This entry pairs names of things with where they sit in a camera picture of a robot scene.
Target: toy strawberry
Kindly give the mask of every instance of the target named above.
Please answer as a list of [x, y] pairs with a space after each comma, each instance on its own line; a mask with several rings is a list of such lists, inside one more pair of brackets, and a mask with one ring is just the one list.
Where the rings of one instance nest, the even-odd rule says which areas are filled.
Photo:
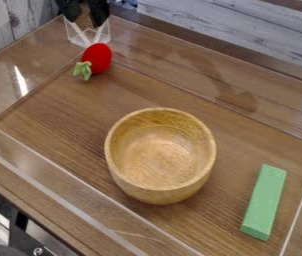
[[81, 56], [81, 62], [76, 63], [73, 76], [82, 75], [86, 81], [92, 74], [100, 74], [109, 67], [112, 62], [112, 51], [106, 44], [90, 45]]

